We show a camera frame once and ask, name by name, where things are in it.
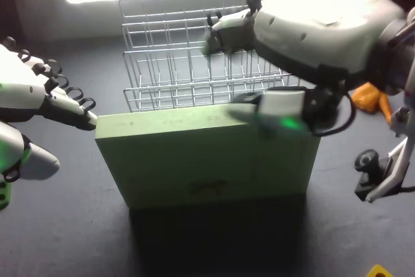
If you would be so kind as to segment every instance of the robotic hand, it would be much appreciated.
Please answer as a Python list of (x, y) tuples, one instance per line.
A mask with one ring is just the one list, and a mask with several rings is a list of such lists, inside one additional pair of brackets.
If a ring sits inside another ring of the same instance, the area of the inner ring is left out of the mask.
[[(6, 182), (14, 182), (21, 175), (43, 180), (59, 170), (58, 159), (8, 123), (41, 115), (81, 130), (94, 130), (97, 116), (90, 110), (95, 101), (82, 99), (80, 88), (68, 87), (69, 81), (56, 61), (43, 61), (27, 50), (9, 51), (15, 45), (12, 38), (0, 45), (0, 173)], [(70, 97), (72, 91), (79, 94)]]
[(280, 87), (242, 94), (233, 99), (229, 113), (271, 130), (288, 127), (326, 136), (352, 124), (355, 107), (350, 101), (348, 121), (331, 129), (341, 98), (350, 100), (348, 91), (363, 82), (389, 94), (405, 90), (407, 107), (393, 114), (390, 128), (407, 138), (384, 160), (374, 150), (357, 157), (355, 168), (362, 176), (355, 192), (361, 200), (373, 202), (414, 191), (401, 187), (415, 146), (413, 19), (407, 21), (403, 9), (391, 0), (266, 0), (260, 4), (248, 2), (254, 21), (245, 24), (253, 24), (250, 45), (265, 60), (316, 88)]

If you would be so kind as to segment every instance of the silver wire grid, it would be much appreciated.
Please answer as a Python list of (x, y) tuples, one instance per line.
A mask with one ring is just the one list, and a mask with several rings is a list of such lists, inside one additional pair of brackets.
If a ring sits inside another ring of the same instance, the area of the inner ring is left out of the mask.
[(300, 83), (255, 51), (201, 53), (206, 15), (240, 11), (245, 0), (120, 0), (119, 7), (131, 112), (226, 103), (240, 93)]

